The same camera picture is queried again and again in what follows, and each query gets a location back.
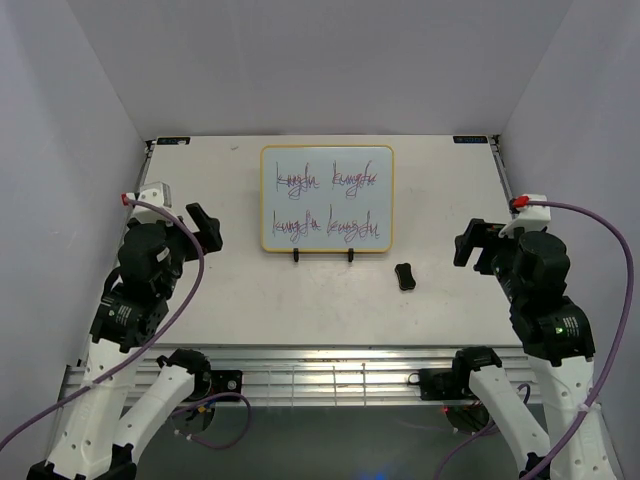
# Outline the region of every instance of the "cable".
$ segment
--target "cable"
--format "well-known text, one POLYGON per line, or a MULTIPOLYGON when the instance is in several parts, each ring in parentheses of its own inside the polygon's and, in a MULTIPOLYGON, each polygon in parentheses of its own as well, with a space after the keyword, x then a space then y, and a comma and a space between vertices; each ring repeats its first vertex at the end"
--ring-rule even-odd
MULTIPOLYGON (((558 202, 543 202, 538 200, 531 200, 527 196, 522 196, 516 199, 519 201, 520 205, 536 205, 540 207, 553 207, 553 208, 561 208, 563 210, 571 210, 572 212, 581 213, 582 215, 586 215, 597 221, 598 223, 604 225, 607 230, 609 230, 620 242, 620 246, 622 247, 622 251, 624 252, 625 262, 627 264, 627 288, 625 289, 624 294, 624 304, 622 306, 622 314, 620 315, 620 322, 618 323, 618 328, 616 330, 616 334, 613 338, 613 343, 611 344, 611 350, 607 354, 607 360, 604 363, 604 367, 602 368, 602 373, 594 383, 591 393, 587 396, 587 399, 584 401, 587 407, 590 407, 595 402, 600 390, 611 372, 611 368, 613 367, 613 362, 616 359, 616 355, 618 354, 618 350, 620 349, 620 343, 622 342, 622 336, 624 335, 624 329, 627 326, 627 320, 629 319, 629 311, 631 310, 631 302, 633 300, 633 283, 634 283, 634 268, 633 268, 633 255, 631 254, 631 248, 629 244, 624 238, 624 235, 614 227, 608 220, 604 219, 597 213, 592 212, 591 210, 587 210, 586 208, 577 207, 575 205, 570 205, 567 203, 558 203, 558 202)), ((558 455, 560 450, 564 448, 564 446, 569 443, 571 437, 578 431, 580 425, 584 421, 588 412, 580 411, 576 416, 576 419, 573 421, 571 426, 567 429, 565 434, 560 438, 558 443, 549 451, 549 453, 544 457, 538 465, 535 466, 529 473, 527 473, 520 480, 533 480, 536 475, 538 475, 542 470, 544 470, 547 465, 551 463, 551 461, 558 455)))
POLYGON ((242 400, 244 404, 247 406, 247 421, 245 422, 242 431, 236 438, 222 445, 214 445, 213 443, 209 443, 207 440, 204 440, 203 438, 200 438, 200 437, 196 437, 195 435, 185 435, 183 432, 179 431, 178 429, 176 429, 176 433, 180 435, 184 435, 187 438, 187 440, 199 443, 200 445, 210 448, 211 450, 226 450, 227 448, 233 447, 236 443, 238 443, 240 440, 244 438, 244 436, 249 431, 249 427, 251 427, 251 418, 252 418, 251 404, 249 403, 249 400, 247 399, 247 397, 245 397, 240 393, 236 393, 236 392, 216 393, 215 395, 211 395, 210 397, 203 398, 202 400, 198 400, 197 402, 192 403, 188 407, 181 408, 180 410, 176 410, 169 417, 173 421, 173 417, 175 417, 176 415, 180 415, 181 413, 192 410, 196 407, 199 407, 200 405, 204 405, 205 403, 207 404, 214 403, 217 400, 220 400, 221 398, 238 398, 242 400))
MULTIPOLYGON (((182 301, 182 304, 176 309, 173 315, 171 315, 171 318, 169 318, 167 323, 160 330, 158 330, 158 332, 153 337, 151 337, 149 341, 147 341, 144 345, 142 345, 137 352, 135 352, 133 355, 131 355, 122 363, 116 365, 110 370, 107 370, 103 375, 100 375, 98 378, 96 378, 93 381, 93 385, 98 385, 104 382, 107 378, 115 375, 116 373, 120 372, 123 368, 126 368, 129 365, 131 365, 131 363, 135 362, 138 358, 140 358, 140 356, 142 356, 147 350, 149 350, 153 346, 153 344, 156 343, 158 339, 162 335, 164 335, 167 330, 169 330, 169 328, 171 328, 171 326, 180 317, 184 309, 187 308, 187 305, 189 305, 189 303, 195 296, 196 291, 200 287, 200 282, 202 282, 202 276, 204 275, 204 252, 202 251, 202 247, 200 246, 200 243, 198 242, 196 237, 193 235, 193 233, 191 233, 189 229, 179 219, 177 219, 170 213, 162 210, 161 208, 146 202, 141 202, 138 200, 132 200, 127 198, 125 205, 140 206, 140 207, 148 208, 149 210, 157 213, 158 215, 163 216, 168 221, 172 222, 176 227, 178 227, 182 231, 182 233, 184 233, 187 236, 187 238, 189 238, 191 243, 193 243, 193 245, 195 246, 196 253, 198 255, 198 275, 196 276, 196 279, 193 282, 193 286, 191 287, 191 290, 189 291, 185 299, 182 301)), ((32 418, 24 422, 22 425, 19 425, 18 427, 16 427, 11 433, 9 433, 9 435, 3 438, 2 441, 0 442, 0 452, 4 450, 4 448, 9 444, 9 442, 11 442, 15 437, 17 437, 19 434, 21 434, 31 425, 33 425, 34 423, 37 423, 47 415, 55 412, 56 410, 65 406, 69 402, 72 402, 76 398, 84 395, 89 390, 91 390, 91 386, 89 385, 86 385, 78 389, 68 397, 65 397, 59 402, 56 402, 55 404, 44 409, 42 412, 38 413, 37 415, 34 415, 32 418)))
MULTIPOLYGON (((528 383, 523 383, 522 385, 518 386, 518 391, 522 390, 523 388, 527 389, 527 391, 526 391, 526 393, 524 395, 524 399, 522 400, 522 402, 526 405, 529 402, 529 398, 531 397, 531 385, 529 385, 528 383)), ((464 442, 462 442, 456 448, 451 450, 442 460, 440 460, 440 463, 438 464, 438 467, 436 468, 436 472, 433 474, 433 480, 438 480, 440 478, 440 475, 442 475, 442 471, 444 470, 445 465, 447 463, 449 463, 449 460, 451 460, 456 453, 458 453, 464 447, 469 445, 476 438, 480 438, 480 437, 484 437, 486 435, 490 435, 490 430, 494 425, 495 425, 495 422, 493 420, 489 419, 489 421, 484 426, 484 428, 482 428, 482 430, 479 430, 478 433, 476 433, 475 435, 472 435, 471 437, 467 438, 464 442)))

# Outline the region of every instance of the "red connector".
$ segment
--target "red connector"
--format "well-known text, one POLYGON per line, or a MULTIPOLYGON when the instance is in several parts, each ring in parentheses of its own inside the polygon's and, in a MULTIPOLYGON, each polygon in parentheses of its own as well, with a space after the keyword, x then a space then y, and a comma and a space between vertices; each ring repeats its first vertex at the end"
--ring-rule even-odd
POLYGON ((527 203, 529 203, 529 197, 527 197, 526 195, 522 195, 518 198, 516 198, 512 205, 513 208, 523 208, 527 206, 527 203))

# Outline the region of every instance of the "red handwriting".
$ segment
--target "red handwriting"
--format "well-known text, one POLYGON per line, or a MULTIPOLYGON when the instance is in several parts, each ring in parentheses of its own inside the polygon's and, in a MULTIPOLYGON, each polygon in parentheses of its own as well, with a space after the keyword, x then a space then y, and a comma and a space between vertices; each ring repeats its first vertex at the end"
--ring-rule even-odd
POLYGON ((347 185, 347 191, 345 192, 345 196, 347 198, 356 198, 358 195, 358 190, 365 185, 370 186, 376 183, 376 177, 378 174, 371 175, 369 173, 369 165, 371 165, 372 160, 367 162, 367 166, 364 168, 364 172, 358 173, 355 175, 343 175, 338 172, 338 163, 333 162, 333 186, 332 189, 336 185, 347 185))
POLYGON ((309 164, 304 167, 304 175, 280 175, 278 162, 276 162, 276 191, 278 185, 286 185, 289 188, 289 198, 291 200, 300 200, 302 192, 309 191, 310 188, 319 188, 320 183, 316 181, 316 177, 309 175, 309 164))
POLYGON ((274 237, 277 232, 291 234, 289 237, 291 243, 298 243, 300 237, 306 237, 309 235, 309 231, 318 231, 321 228, 322 227, 318 225, 318 222, 311 216, 311 212, 309 210, 307 210, 307 215, 302 223, 298 220, 279 222, 276 220, 276 211, 273 211, 272 233, 274 237))
POLYGON ((329 222, 327 223, 327 236, 332 233, 344 235, 344 243, 351 243, 356 237, 361 240, 367 237, 378 238, 378 224, 371 223, 371 210, 367 211, 367 220, 364 223, 358 223, 357 220, 338 222, 333 219, 333 205, 329 205, 329 222))

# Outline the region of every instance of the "purple cable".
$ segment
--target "purple cable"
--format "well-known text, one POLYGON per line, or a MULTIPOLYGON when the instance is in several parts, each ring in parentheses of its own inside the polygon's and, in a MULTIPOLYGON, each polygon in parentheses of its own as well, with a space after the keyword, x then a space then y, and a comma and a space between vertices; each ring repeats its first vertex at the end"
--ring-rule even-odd
MULTIPOLYGON (((104 382, 107 378, 120 372, 123 368, 128 367, 129 365, 131 365, 131 363, 135 362, 138 358, 140 358, 140 356, 142 356, 147 350, 149 350, 153 346, 153 344, 156 343, 158 339, 162 335, 164 335, 167 330, 169 330, 169 328, 171 328, 171 326, 180 317, 184 309, 187 308, 187 305, 189 305, 194 295, 196 294, 196 291, 200 287, 200 282, 202 281, 202 276, 204 275, 204 252, 202 251, 202 247, 200 246, 200 243, 198 243, 198 240, 193 235, 193 233, 191 233, 189 229, 179 219, 177 219, 170 213, 164 211, 163 209, 156 207, 155 205, 151 205, 146 202, 140 202, 138 200, 131 200, 131 199, 127 199, 126 201, 128 205, 133 205, 133 206, 137 205, 140 207, 148 208, 149 210, 157 213, 158 215, 163 216, 168 221, 172 222, 180 230, 182 230, 182 232, 189 238, 191 243, 193 243, 193 245, 196 248, 196 253, 198 254, 198 275, 196 276, 196 280, 193 282, 193 286, 191 287, 191 290, 183 300, 182 304, 176 309, 173 315, 171 315, 171 318, 169 318, 167 323, 160 330, 158 330, 158 332, 153 337, 151 337, 147 343, 142 345, 137 352, 135 352, 133 355, 127 358, 124 362, 116 365, 111 370, 107 370, 104 374, 96 378, 93 381, 94 385, 104 382)), ((21 434, 31 425, 42 420, 44 417, 46 417, 50 413, 53 413, 59 408, 65 406, 67 403, 72 402, 76 398, 84 395, 89 390, 91 390, 90 386, 84 386, 80 388, 79 390, 72 393, 68 397, 63 398, 59 402, 44 409, 42 412, 38 413, 37 415, 33 416, 32 418, 24 422, 22 425, 18 426, 11 433, 9 433, 9 435, 7 435, 5 438, 2 439, 2 441, 0 442, 0 452, 4 450, 4 448, 9 444, 9 442, 11 442, 15 437, 17 437, 19 434, 21 434)))
POLYGON ((196 437, 195 435, 185 435, 184 433, 182 433, 177 429, 176 431, 180 435, 185 435, 187 439, 194 441, 196 443, 199 443, 200 445, 204 445, 205 447, 210 448, 212 450, 226 450, 227 448, 233 447, 236 443, 238 443, 240 440, 244 438, 244 436, 249 431, 249 427, 251 427, 251 404, 249 403, 249 400, 247 399, 247 397, 245 397, 240 393, 235 393, 235 392, 216 393, 215 395, 211 395, 210 397, 206 397, 201 400, 198 400, 197 402, 192 403, 188 407, 181 408, 180 410, 176 410, 170 415, 170 417, 173 418, 176 415, 180 415, 181 413, 184 413, 186 411, 193 410, 194 408, 199 407, 200 405, 204 405, 205 403, 211 404, 217 400, 220 400, 221 398, 229 398, 229 397, 238 398, 242 400, 244 404, 247 406, 247 421, 244 423, 244 428, 242 429, 240 434, 229 443, 225 443, 223 445, 214 445, 213 443, 209 443, 208 441, 200 437, 196 437))
MULTIPOLYGON (((607 380, 609 373, 611 372, 611 368, 613 367, 613 362, 616 359, 616 355, 618 354, 618 350, 620 349, 620 343, 622 342, 622 336, 624 335, 624 329, 627 326, 627 320, 629 319, 629 311, 631 310, 631 302, 633 300, 633 282, 634 282, 634 269, 633 269, 633 255, 631 254, 631 248, 629 248, 629 244, 625 240, 622 233, 614 227, 608 220, 604 219, 597 213, 592 212, 591 210, 587 210, 586 208, 577 207, 575 205, 570 205, 567 203, 558 203, 558 202, 542 202, 542 201, 529 201, 527 205, 538 205, 541 207, 553 207, 553 208, 562 208, 564 210, 571 210, 572 212, 578 212, 587 217, 593 218, 595 221, 604 225, 620 242, 620 246, 622 247, 622 251, 624 252, 624 258, 627 263, 627 288, 624 294, 624 304, 622 307, 622 315, 620 316, 620 322, 618 323, 618 329, 616 330, 615 337, 613 338, 613 343, 611 344, 611 350, 607 355, 607 360, 604 363, 604 367, 602 368, 602 373, 594 383, 591 393, 587 396, 585 400, 585 405, 590 407, 595 402, 600 390, 602 390, 602 386, 604 382, 607 380)), ((584 421, 588 412, 578 412, 576 419, 573 421, 571 426, 567 429, 565 434, 560 438, 558 443, 549 451, 547 456, 544 457, 536 467, 527 473, 520 480, 533 480, 535 477, 544 470, 547 465, 551 463, 551 461, 555 458, 556 455, 564 448, 564 446, 569 443, 571 437, 578 431, 580 425, 584 421)))
MULTIPOLYGON (((522 403, 526 405, 529 402, 529 398, 531 397, 531 385, 529 385, 528 383, 523 383, 518 386, 518 391, 522 390, 523 388, 527 389, 526 393, 524 394, 524 399, 522 400, 522 403)), ((451 450, 442 460, 440 460, 440 464, 438 465, 438 468, 436 468, 436 472, 433 474, 433 480, 438 480, 440 478, 440 475, 442 475, 442 471, 444 470, 444 467, 447 465, 447 463, 449 463, 449 460, 451 460, 456 453, 458 453, 464 447, 469 445, 476 438, 485 437, 487 435, 492 435, 493 433, 497 433, 499 431, 497 428, 495 431, 493 432, 491 431, 491 428, 494 425, 495 425, 494 421, 489 420, 489 422, 487 422, 487 424, 481 430, 478 430, 478 433, 467 438, 464 442, 462 442, 456 448, 451 450)))

